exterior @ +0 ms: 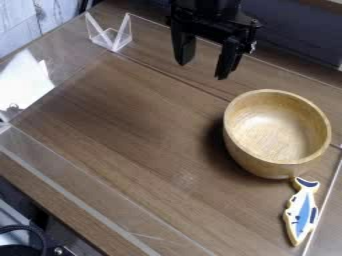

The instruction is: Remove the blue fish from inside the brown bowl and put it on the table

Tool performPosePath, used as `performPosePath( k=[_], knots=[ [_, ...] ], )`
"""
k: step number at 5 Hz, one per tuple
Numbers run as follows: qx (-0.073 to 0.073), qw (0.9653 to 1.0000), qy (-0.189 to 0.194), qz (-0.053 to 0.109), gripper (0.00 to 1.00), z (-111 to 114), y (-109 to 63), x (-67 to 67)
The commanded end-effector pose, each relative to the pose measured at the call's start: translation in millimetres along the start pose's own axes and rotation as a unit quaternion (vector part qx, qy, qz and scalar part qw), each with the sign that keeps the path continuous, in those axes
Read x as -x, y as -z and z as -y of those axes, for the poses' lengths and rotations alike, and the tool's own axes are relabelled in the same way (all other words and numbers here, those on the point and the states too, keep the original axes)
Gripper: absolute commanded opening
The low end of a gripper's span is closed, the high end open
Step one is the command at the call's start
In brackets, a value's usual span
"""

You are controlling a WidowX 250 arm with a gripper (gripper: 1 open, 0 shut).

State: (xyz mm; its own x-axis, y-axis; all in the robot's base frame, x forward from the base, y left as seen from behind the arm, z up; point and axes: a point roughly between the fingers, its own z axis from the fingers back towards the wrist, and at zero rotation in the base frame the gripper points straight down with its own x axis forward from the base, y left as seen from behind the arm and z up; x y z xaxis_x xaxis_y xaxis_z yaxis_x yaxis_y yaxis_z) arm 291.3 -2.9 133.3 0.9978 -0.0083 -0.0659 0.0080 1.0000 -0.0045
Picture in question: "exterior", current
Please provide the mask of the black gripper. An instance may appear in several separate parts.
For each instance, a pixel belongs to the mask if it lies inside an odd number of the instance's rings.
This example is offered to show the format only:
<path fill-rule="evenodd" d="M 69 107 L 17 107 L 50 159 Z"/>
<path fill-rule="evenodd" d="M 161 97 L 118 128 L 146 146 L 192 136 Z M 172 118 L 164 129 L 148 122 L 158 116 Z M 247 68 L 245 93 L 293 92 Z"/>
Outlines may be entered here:
<path fill-rule="evenodd" d="M 256 47 L 259 20 L 241 10 L 241 0 L 169 0 L 173 56 L 184 66 L 194 56 L 196 37 L 221 44 L 214 77 L 235 71 L 243 52 Z"/>

